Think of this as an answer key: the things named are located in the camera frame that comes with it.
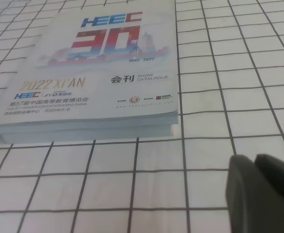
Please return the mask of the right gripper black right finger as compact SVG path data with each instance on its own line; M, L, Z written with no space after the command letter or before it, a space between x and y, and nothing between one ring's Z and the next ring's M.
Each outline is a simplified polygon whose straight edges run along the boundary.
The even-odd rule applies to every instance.
M254 163L273 189L284 198L284 162L268 154L258 154Z

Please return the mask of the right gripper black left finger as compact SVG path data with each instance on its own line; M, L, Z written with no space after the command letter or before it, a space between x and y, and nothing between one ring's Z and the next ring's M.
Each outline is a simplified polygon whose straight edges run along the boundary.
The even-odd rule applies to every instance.
M233 233L284 233L284 198L252 161L234 155L229 161L226 202Z

